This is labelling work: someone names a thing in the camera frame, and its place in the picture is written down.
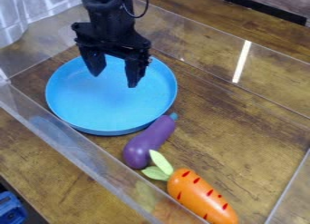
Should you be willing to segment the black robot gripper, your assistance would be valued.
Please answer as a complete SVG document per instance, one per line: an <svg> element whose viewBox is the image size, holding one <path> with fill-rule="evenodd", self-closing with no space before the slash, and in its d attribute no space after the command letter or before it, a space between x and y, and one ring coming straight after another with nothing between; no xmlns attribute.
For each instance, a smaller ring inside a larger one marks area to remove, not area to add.
<svg viewBox="0 0 310 224"><path fill-rule="evenodd" d="M97 77L107 66L104 54L124 58L127 86L135 88L151 62L151 42L135 29L136 19L148 10L148 0L140 15L135 14L133 0L81 1L89 21L70 28L86 69Z"/></svg>

